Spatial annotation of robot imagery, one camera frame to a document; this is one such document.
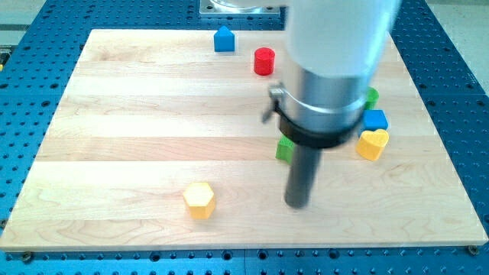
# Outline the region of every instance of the yellow heart-shaped block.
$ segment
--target yellow heart-shaped block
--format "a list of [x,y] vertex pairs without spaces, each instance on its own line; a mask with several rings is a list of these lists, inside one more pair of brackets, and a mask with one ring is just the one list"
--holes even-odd
[[389,142],[389,133],[383,129],[363,131],[358,140],[356,151],[368,160],[378,160]]

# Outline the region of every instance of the metal base plate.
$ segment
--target metal base plate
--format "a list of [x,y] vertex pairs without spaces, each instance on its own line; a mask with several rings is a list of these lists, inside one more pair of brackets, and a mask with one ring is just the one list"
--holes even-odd
[[263,15],[269,18],[279,18],[280,8],[278,7],[247,7],[236,8],[223,5],[213,0],[200,0],[201,18],[246,18],[250,15]]

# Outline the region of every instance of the wooden board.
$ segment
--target wooden board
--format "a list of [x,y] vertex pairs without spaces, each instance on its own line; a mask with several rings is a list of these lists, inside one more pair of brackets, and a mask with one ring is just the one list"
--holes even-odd
[[[260,123],[282,73],[282,32],[93,31],[0,239],[6,251],[483,244],[487,235],[389,39],[372,86],[390,121],[377,162],[356,139],[322,156],[312,201],[283,201],[277,123]],[[255,49],[277,53],[270,77]],[[217,206],[190,218],[182,193]]]

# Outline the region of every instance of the yellow block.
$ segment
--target yellow block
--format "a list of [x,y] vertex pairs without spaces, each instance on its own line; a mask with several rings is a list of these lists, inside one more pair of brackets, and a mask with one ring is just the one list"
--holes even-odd
[[191,183],[183,193],[183,198],[192,218],[209,218],[215,209],[214,192],[208,183]]
[[357,143],[357,153],[368,160],[378,160],[389,142],[389,133],[379,129],[376,131],[363,131]]

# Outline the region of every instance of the blue block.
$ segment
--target blue block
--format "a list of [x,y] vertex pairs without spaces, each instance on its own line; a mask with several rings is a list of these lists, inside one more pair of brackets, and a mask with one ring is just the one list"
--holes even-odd
[[220,27],[214,34],[214,51],[235,51],[235,35],[226,26]]
[[387,130],[388,127],[389,122],[387,122],[383,110],[365,110],[359,134],[361,134],[362,131],[375,131],[378,129]]

